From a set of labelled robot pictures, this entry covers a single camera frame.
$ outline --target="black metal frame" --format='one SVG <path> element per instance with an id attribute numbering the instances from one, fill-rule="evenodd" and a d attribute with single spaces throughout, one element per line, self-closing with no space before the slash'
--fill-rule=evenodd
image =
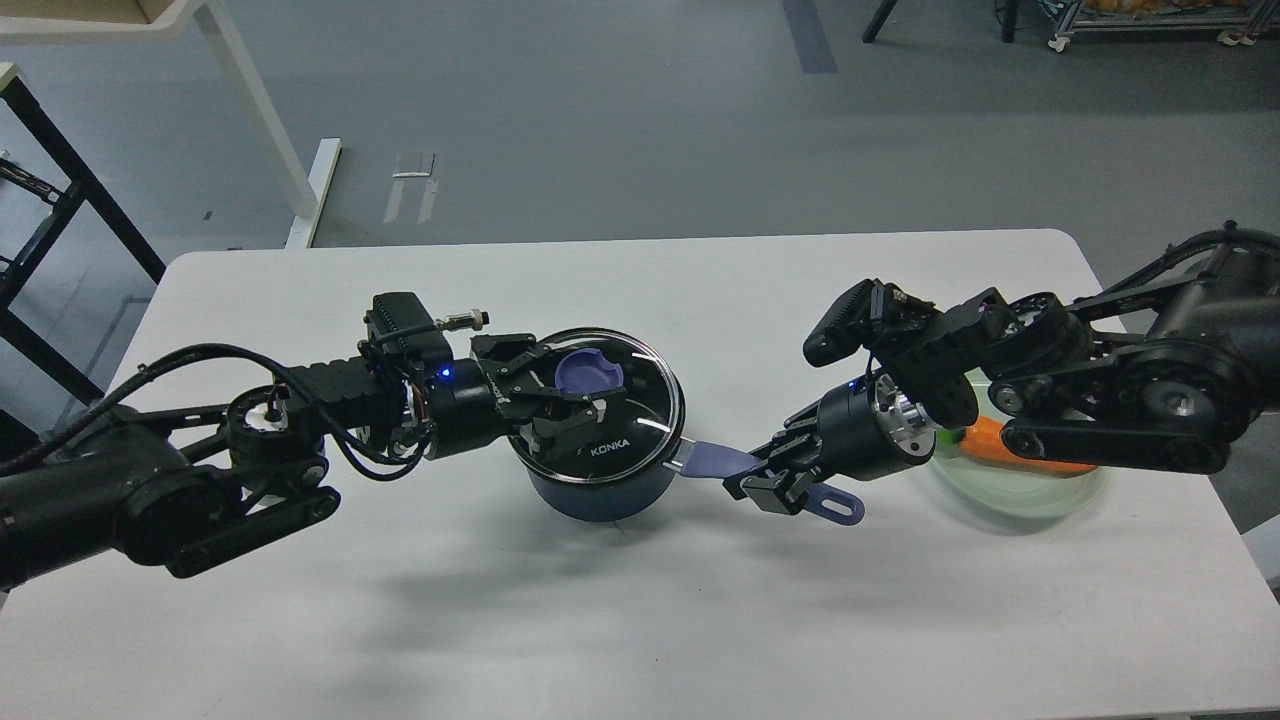
<path id="1" fill-rule="evenodd" d="M 102 397 L 102 389 L 45 342 L 38 333 L 19 320 L 9 310 L 9 305 L 13 304 L 63 231 L 67 229 L 72 218 L 86 202 L 97 211 L 120 243 L 156 283 L 164 275 L 165 264 L 97 179 L 93 170 L 45 114 L 22 79 L 15 77 L 0 87 L 0 97 L 9 105 L 18 122 L 27 128 L 69 178 L 67 190 L 58 190 L 18 165 L 0 159 L 0 178 L 31 192 L 50 206 L 49 217 L 40 223 L 15 258 L 5 259 L 5 265 L 0 270 L 0 340 L 9 342 L 45 374 L 87 405 Z M 26 428 L 8 413 L 0 411 L 0 414 L 3 414 L 0 415 L 0 425 L 4 427 L 5 434 L 14 433 L 14 436 L 22 437 L 24 445 L 35 441 L 36 436 L 29 428 Z"/>
<path id="2" fill-rule="evenodd" d="M 1018 5 L 1021 0 L 1005 0 L 1005 12 L 1002 19 L 1002 27 L 1000 29 L 1001 42 L 1012 42 L 1014 32 L 1018 26 Z M 893 12 L 893 6 L 897 5 L 897 0 L 881 0 L 878 8 L 876 8 L 876 14 L 872 15 L 872 22 L 867 23 L 867 29 L 863 31 L 863 42 L 876 42 L 876 36 L 879 35 L 882 27 L 884 27 L 884 20 L 888 19 L 888 14 Z"/>

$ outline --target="metal cart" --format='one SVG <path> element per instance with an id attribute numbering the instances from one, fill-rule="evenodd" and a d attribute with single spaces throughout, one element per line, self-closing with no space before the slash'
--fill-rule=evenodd
<path id="1" fill-rule="evenodd" d="M 106 227 L 115 233 L 151 279 L 160 282 L 165 264 L 58 126 L 45 114 L 13 63 L 0 63 L 0 101 L 13 110 L 69 181 L 65 188 L 58 188 L 0 158 L 0 179 L 31 192 L 50 206 L 49 215 L 18 254 L 0 260 L 3 265 L 0 266 L 0 341 L 12 345 L 76 400 L 88 405 L 105 395 L 102 388 L 93 384 L 79 368 L 14 315 L 9 309 L 10 304 L 49 255 L 76 213 L 84 205 L 97 211 Z M 4 436 L 0 439 L 0 459 L 13 457 L 38 441 L 33 430 L 4 410 L 0 410 L 0 436 Z"/>
<path id="2" fill-rule="evenodd" d="M 1069 3 L 1057 18 L 1048 46 L 1059 53 L 1071 45 L 1076 32 L 1142 29 L 1219 29 L 1224 45 L 1253 45 L 1254 38 L 1272 27 L 1280 0 L 1258 0 L 1252 8 L 1204 8 L 1171 14 L 1115 14 L 1084 10 L 1084 0 Z"/>

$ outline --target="table leg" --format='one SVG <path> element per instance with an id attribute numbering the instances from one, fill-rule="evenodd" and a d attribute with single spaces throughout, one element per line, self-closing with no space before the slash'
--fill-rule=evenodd
<path id="1" fill-rule="evenodd" d="M 316 193 L 316 201 L 324 209 L 324 201 L 329 196 L 329 183 L 333 181 L 333 170 L 338 167 L 338 154 L 342 152 L 342 138 L 325 137 L 316 150 L 316 159 L 311 163 L 311 176 L 308 182 Z M 289 228 L 289 238 L 284 241 L 285 250 L 306 250 L 311 247 L 311 241 L 316 237 L 316 225 L 320 224 L 320 213 L 310 218 L 298 215 L 293 218 L 293 227 Z"/>
<path id="2" fill-rule="evenodd" d="M 49 156 L 52 158 L 63 173 L 72 181 L 83 183 L 84 201 L 93 210 L 97 210 L 97 214 L 102 217 L 102 220 L 111 228 L 115 237 L 120 238 L 120 242 L 124 243 L 129 254 L 142 265 L 142 269 L 151 275 L 151 279 L 160 282 L 160 277 L 164 275 L 165 269 L 164 261 L 160 260 L 156 251 L 142 237 L 142 233 L 138 232 L 133 220 L 124 214 L 120 205 L 111 197 L 111 193 L 106 191 L 106 187 L 97 179 L 93 170 L 79 156 L 79 152 L 72 147 L 72 143 L 58 129 L 54 120 L 45 114 L 45 110 L 31 91 L 27 90 L 27 86 L 14 79 L 0 95 L 4 96 L 5 102 L 9 104 L 9 109 L 13 110 L 18 122 L 27 128 L 27 132 L 36 138 L 36 142 L 45 149 L 45 152 L 49 152 Z"/>
<path id="3" fill-rule="evenodd" d="M 284 187 L 293 213 L 300 218 L 315 218 L 320 213 L 320 202 L 302 170 L 302 163 L 289 142 L 289 136 L 284 132 L 280 115 L 276 114 L 275 105 L 262 86 L 262 78 L 253 67 L 248 49 L 244 47 L 244 40 L 232 22 L 227 5 L 223 0 L 209 0 L 196 9 L 195 18 L 214 59 L 221 67 L 236 97 L 248 115 L 257 140 L 266 151 L 268 161 Z"/>
<path id="4" fill-rule="evenodd" d="M 1018 29 L 1018 4 L 1020 0 L 1005 0 L 1004 27 L 1000 28 L 1000 41 L 1012 42 Z"/>
<path id="5" fill-rule="evenodd" d="M 872 22 L 867 23 L 867 29 L 863 31 L 863 42 L 876 42 L 876 36 L 884 27 L 884 20 L 888 19 L 895 5 L 897 5 L 897 0 L 881 0 L 879 8 L 876 8 L 876 14 L 872 15 Z"/>
<path id="6" fill-rule="evenodd" d="M 76 400 L 88 405 L 102 397 L 102 389 L 93 384 L 93 380 L 84 377 L 84 373 L 79 372 L 79 368 L 72 365 L 68 359 L 63 357 L 60 352 L 45 342 L 45 338 L 40 337 L 36 331 L 27 327 L 27 323 L 19 320 L 9 310 L 0 313 L 0 338 L 8 341 L 9 345 L 26 355 L 45 374 L 67 388 L 68 392 L 76 396 Z"/>

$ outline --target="gray floor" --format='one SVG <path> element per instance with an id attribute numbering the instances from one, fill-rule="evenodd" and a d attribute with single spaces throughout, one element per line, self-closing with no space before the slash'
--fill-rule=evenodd
<path id="1" fill-rule="evenodd" d="M 1056 55 L 1043 26 L 1001 45 L 979 0 L 902 3 L 863 45 L 873 3 L 817 0 L 838 72 L 805 74 L 778 0 L 230 6 L 301 154 L 346 143 L 319 246 L 1055 227 L 1106 284 L 1226 218 L 1280 232 L 1274 38 Z M 283 245 L 291 213 L 195 28 L 0 59 L 164 258 Z M 0 147 L 47 169 L 8 117 Z M 426 222 L 421 183 L 385 218 L 404 152 L 438 154 Z M 0 254 L 18 196 L 0 187 Z M 59 254 L 15 311 L 106 382 L 148 283 L 95 220 Z M 5 352 L 6 406 L 52 424 L 65 395 Z M 1262 419 L 1215 478 L 1242 530 L 1280 511 L 1277 436 Z"/>

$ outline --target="pot handle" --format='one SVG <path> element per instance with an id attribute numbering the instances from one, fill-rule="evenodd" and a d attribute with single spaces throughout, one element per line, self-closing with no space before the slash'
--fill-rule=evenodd
<path id="1" fill-rule="evenodd" d="M 746 473 L 763 461 L 741 450 L 680 438 L 667 466 L 686 478 L 730 478 Z M 863 501 L 835 486 L 815 483 L 808 491 L 804 509 L 837 525 L 856 525 L 867 514 Z"/>

